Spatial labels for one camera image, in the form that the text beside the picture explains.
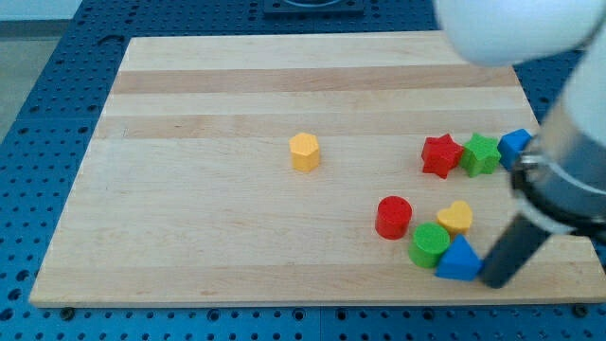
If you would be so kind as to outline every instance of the yellow hexagon block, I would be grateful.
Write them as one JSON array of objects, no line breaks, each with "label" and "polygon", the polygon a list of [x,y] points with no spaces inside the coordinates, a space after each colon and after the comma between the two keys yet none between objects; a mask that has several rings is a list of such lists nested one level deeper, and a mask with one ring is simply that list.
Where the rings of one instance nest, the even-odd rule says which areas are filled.
[{"label": "yellow hexagon block", "polygon": [[289,140],[293,168],[309,172],[320,164],[320,146],[315,135],[299,133]]}]

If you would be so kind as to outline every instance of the yellow heart block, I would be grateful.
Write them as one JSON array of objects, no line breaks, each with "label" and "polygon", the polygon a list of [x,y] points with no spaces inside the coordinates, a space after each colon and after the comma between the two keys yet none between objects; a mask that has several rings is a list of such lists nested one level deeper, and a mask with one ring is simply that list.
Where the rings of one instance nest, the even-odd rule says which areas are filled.
[{"label": "yellow heart block", "polygon": [[452,239],[458,234],[466,234],[472,222],[472,208],[463,200],[455,201],[437,213],[437,223],[446,228]]}]

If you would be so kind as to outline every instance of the red cylinder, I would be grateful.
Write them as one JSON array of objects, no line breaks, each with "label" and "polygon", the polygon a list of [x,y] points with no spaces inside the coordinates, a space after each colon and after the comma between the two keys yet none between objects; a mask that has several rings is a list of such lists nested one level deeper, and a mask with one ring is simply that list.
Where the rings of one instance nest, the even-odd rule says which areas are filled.
[{"label": "red cylinder", "polygon": [[406,200],[398,196],[386,197],[379,203],[375,229],[383,238],[400,239],[406,234],[412,216],[413,208]]}]

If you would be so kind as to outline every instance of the blue pegboard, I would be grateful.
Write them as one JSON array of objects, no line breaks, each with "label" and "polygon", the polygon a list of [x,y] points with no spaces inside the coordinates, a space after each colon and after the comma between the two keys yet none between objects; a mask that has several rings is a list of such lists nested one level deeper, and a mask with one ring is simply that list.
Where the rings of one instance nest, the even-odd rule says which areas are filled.
[{"label": "blue pegboard", "polygon": [[[260,1],[84,0],[0,146],[0,340],[606,339],[606,305],[39,310],[27,297],[132,37],[437,29],[430,1],[263,17]],[[577,52],[515,70],[541,119]],[[606,251],[597,245],[602,260]]]}]

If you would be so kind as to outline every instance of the blue triangle block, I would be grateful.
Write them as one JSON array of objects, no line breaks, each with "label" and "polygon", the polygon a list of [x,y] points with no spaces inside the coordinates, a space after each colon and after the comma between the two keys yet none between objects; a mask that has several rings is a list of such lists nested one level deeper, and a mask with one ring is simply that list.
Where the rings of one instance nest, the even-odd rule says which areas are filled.
[{"label": "blue triangle block", "polygon": [[482,268],[482,261],[477,257],[465,236],[458,235],[446,250],[437,266],[439,278],[472,281]]}]

